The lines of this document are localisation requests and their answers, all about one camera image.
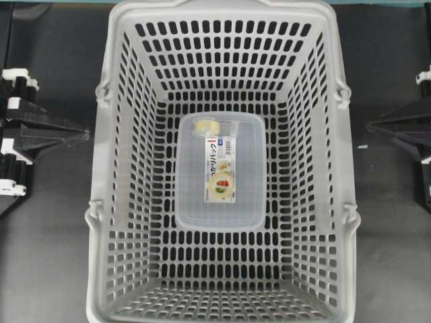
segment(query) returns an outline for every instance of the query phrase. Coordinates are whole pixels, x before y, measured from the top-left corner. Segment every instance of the dark gray floor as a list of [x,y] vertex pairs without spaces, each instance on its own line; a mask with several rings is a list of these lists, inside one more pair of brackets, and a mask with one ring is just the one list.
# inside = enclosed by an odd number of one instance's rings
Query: dark gray floor
[[[40,105],[94,127],[107,5],[25,5],[13,10],[8,67],[39,80]],[[10,5],[0,3],[2,26]],[[429,322],[431,214],[415,202],[409,156],[365,131],[367,120],[421,98],[430,61],[423,8],[337,6],[354,140],[358,236],[356,322]],[[368,145],[368,149],[356,149]],[[0,322],[87,322],[92,142],[42,156],[32,196],[0,219]]]

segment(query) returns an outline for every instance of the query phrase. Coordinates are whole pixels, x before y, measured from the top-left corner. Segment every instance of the black metal stand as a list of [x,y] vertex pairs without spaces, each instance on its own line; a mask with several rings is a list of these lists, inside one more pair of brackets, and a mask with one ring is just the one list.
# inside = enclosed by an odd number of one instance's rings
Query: black metal stand
[[422,169],[423,203],[431,210],[431,96],[369,122],[367,129],[408,151],[417,161]]
[[7,71],[0,77],[0,216],[29,197],[42,151],[90,138],[81,125],[34,103],[37,81],[26,70]]

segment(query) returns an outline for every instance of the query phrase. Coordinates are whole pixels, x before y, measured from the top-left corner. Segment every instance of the product label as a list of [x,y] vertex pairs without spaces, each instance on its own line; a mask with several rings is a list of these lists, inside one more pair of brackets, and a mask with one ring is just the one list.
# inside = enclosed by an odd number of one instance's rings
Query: product label
[[233,203],[236,199],[234,137],[205,138],[206,203]]

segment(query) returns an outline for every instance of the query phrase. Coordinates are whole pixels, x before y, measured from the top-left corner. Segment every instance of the plastic food container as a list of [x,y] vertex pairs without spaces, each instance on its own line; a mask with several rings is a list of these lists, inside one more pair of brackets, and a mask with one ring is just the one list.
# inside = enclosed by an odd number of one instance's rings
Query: plastic food container
[[262,226],[266,186],[261,118],[241,112],[201,112],[181,120],[175,186],[179,225],[215,232]]

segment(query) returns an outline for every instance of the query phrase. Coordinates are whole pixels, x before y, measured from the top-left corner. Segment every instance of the gray plastic basket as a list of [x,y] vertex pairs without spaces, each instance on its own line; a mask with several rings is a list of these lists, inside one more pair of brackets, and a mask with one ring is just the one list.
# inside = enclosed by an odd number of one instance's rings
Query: gray plastic basket
[[[353,320],[350,90],[328,5],[122,3],[96,94],[91,322]],[[265,122],[266,216],[256,230],[175,220],[178,125],[205,111]]]

